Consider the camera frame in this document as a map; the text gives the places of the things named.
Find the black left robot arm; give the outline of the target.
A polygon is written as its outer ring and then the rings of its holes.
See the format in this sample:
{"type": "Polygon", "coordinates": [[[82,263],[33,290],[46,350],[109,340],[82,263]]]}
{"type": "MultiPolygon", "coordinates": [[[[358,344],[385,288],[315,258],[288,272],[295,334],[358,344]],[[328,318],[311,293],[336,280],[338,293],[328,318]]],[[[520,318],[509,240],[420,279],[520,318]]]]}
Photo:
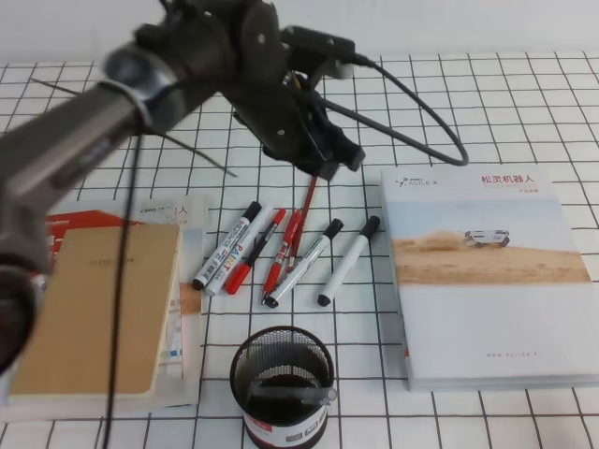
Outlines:
{"type": "Polygon", "coordinates": [[[165,134],[215,94],[272,159],[330,179],[354,157],[314,87],[350,62],[351,40],[281,27],[264,1],[170,1],[112,52],[94,87],[1,139],[1,366],[10,368],[37,316],[30,283],[51,268],[45,217],[133,136],[165,134]]]}

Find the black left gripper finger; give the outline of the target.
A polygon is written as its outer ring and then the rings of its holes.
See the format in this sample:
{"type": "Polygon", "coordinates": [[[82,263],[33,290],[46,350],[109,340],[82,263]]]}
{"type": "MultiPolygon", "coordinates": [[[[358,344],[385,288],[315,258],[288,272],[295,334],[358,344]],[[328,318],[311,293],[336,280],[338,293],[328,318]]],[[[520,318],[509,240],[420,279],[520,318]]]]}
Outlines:
{"type": "Polygon", "coordinates": [[[335,160],[351,171],[357,171],[365,158],[363,149],[350,140],[341,130],[329,132],[329,146],[335,160]]]}
{"type": "Polygon", "coordinates": [[[338,162],[336,159],[323,159],[310,157],[306,161],[306,171],[314,177],[330,181],[338,170],[338,162]]]}

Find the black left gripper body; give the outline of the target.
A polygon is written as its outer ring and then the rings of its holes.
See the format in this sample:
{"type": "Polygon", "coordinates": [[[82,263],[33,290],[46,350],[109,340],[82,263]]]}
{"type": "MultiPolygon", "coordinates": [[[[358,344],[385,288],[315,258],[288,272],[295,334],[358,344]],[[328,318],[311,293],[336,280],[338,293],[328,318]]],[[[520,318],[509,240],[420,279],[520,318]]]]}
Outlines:
{"type": "Polygon", "coordinates": [[[328,136],[341,128],[329,119],[315,90],[323,77],[309,80],[287,68],[274,5],[240,1],[234,23],[239,68],[235,84],[223,93],[237,120],[258,138],[268,157],[305,173],[310,157],[334,158],[328,136]]]}

